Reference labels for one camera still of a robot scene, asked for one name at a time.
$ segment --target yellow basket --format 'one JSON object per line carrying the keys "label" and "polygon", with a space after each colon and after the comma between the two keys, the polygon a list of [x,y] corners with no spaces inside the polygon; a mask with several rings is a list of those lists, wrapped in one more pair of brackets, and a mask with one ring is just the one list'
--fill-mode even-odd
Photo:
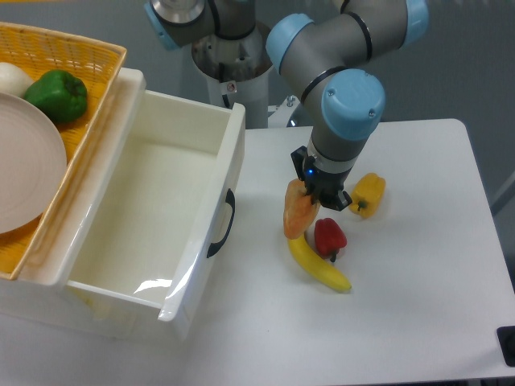
{"label": "yellow basket", "polygon": [[48,209],[21,228],[0,234],[0,278],[18,277],[32,248],[44,234],[47,218],[59,210],[69,180],[87,147],[105,97],[126,57],[126,49],[63,32],[0,23],[0,62],[23,69],[33,80],[58,68],[80,78],[88,89],[88,110],[78,120],[57,125],[63,138],[68,169]]}

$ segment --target green pepper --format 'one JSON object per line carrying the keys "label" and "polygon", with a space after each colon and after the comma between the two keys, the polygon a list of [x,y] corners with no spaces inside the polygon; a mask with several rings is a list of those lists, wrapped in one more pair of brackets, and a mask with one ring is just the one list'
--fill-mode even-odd
{"label": "green pepper", "polygon": [[65,70],[45,72],[25,92],[25,99],[54,123],[75,121],[88,108],[84,82]]}

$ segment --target drawer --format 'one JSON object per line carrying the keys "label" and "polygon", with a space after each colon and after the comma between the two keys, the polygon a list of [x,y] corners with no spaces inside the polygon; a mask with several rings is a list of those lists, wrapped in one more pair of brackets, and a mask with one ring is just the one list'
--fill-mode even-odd
{"label": "drawer", "polygon": [[[70,203],[49,232],[48,256],[28,261],[20,278],[69,290],[99,320],[150,315],[183,338],[216,259],[208,250],[230,230],[245,109],[141,91],[126,110],[123,117],[133,118],[118,128],[119,154],[91,157],[106,169],[97,178],[89,171],[94,194]],[[105,128],[122,121],[111,119]],[[106,163],[113,164],[109,172]],[[77,197],[87,196],[88,186]],[[80,223],[64,230],[79,203]]]}

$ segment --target pepper stem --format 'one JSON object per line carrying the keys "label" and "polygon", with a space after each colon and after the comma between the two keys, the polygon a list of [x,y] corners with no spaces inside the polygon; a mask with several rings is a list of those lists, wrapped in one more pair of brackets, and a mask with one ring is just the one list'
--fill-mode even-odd
{"label": "pepper stem", "polygon": [[357,211],[360,211],[361,209],[366,209],[368,206],[366,201],[358,201],[357,202]]}

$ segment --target black handle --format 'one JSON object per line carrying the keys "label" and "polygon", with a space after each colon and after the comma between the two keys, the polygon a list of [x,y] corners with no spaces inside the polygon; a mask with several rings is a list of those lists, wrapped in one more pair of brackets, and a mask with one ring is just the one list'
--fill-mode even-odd
{"label": "black handle", "polygon": [[230,188],[227,190],[225,202],[228,203],[233,209],[233,212],[231,213],[231,220],[229,220],[229,226],[227,227],[227,231],[225,231],[225,235],[222,240],[218,241],[217,243],[211,243],[211,245],[209,245],[208,258],[220,251],[220,248],[222,248],[222,246],[225,244],[227,236],[229,235],[229,232],[231,232],[231,227],[233,226],[234,212],[236,211],[236,200],[234,199],[234,193]]}

